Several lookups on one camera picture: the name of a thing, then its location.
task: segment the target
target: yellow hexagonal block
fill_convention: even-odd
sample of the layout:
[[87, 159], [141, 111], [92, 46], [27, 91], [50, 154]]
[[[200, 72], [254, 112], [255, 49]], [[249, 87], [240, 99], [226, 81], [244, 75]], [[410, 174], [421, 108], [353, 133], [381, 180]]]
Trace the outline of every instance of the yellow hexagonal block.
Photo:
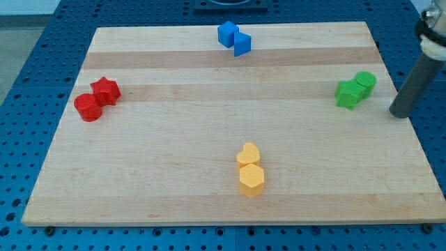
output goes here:
[[260, 165], [260, 151], [253, 143], [244, 144], [243, 151], [237, 154], [237, 172], [249, 164]]
[[240, 192], [249, 198], [261, 195], [265, 188], [265, 173], [261, 167], [249, 164], [240, 169]]

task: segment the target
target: blue perforated table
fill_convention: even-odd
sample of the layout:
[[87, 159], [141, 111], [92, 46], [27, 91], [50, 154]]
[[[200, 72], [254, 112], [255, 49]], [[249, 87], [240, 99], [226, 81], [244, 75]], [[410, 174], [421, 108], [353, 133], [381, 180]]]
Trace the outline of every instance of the blue perforated table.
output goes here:
[[[0, 107], [0, 250], [445, 250], [446, 225], [56, 228], [52, 236], [22, 225], [20, 218], [99, 26], [365, 21], [397, 88], [420, 53], [413, 33], [417, 13], [406, 0], [270, 0], [268, 5], [268, 12], [194, 13], [191, 1], [63, 0]], [[411, 116], [443, 193], [445, 80], [443, 71]]]

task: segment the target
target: plastic block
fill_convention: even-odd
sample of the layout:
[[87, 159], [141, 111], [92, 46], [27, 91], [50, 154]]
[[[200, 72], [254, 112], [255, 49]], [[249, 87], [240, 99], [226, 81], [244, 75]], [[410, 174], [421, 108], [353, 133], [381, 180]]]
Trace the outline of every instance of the plastic block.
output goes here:
[[238, 26], [231, 21], [218, 26], [218, 42], [230, 48], [234, 45], [234, 33], [238, 31]]
[[376, 84], [376, 77], [372, 73], [369, 72], [358, 72], [355, 76], [355, 80], [358, 84], [365, 88], [364, 95], [362, 99], [366, 99], [370, 97], [371, 92], [373, 91]]
[[246, 143], [243, 145], [243, 150], [237, 154], [237, 172], [240, 168], [249, 164], [260, 164], [260, 151], [253, 143]]
[[92, 122], [102, 115], [102, 109], [96, 97], [90, 93], [84, 93], [75, 99], [75, 107], [81, 118], [86, 122]]
[[340, 81], [334, 96], [337, 99], [336, 106], [347, 109], [355, 109], [366, 91], [365, 87], [359, 85], [356, 80]]
[[240, 170], [240, 192], [249, 198], [261, 195], [265, 188], [265, 172], [255, 164]]
[[116, 100], [121, 96], [118, 84], [105, 77], [101, 77], [99, 81], [91, 83], [90, 86], [101, 107], [104, 105], [116, 105]]
[[234, 34], [234, 56], [240, 56], [251, 51], [251, 36], [241, 32]]

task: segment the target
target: wood grain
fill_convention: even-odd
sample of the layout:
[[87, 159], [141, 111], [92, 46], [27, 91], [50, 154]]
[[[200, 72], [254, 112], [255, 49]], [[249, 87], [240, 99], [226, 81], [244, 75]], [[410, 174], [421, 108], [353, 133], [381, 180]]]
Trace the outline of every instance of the wood grain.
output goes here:
[[[30, 226], [344, 225], [444, 222], [446, 202], [363, 22], [101, 28], [23, 223]], [[335, 106], [361, 70], [374, 94]], [[73, 100], [105, 75], [123, 96], [85, 123]], [[236, 154], [260, 149], [265, 191], [238, 192]]]

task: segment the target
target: blue block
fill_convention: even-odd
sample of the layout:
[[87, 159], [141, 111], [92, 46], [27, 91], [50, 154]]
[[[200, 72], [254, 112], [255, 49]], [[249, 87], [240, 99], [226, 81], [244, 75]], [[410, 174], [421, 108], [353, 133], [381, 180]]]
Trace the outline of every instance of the blue block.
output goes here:
[[234, 33], [234, 56], [251, 51], [251, 36], [241, 32]]
[[231, 21], [218, 26], [218, 42], [230, 48], [234, 45], [234, 33], [238, 31], [238, 26]]

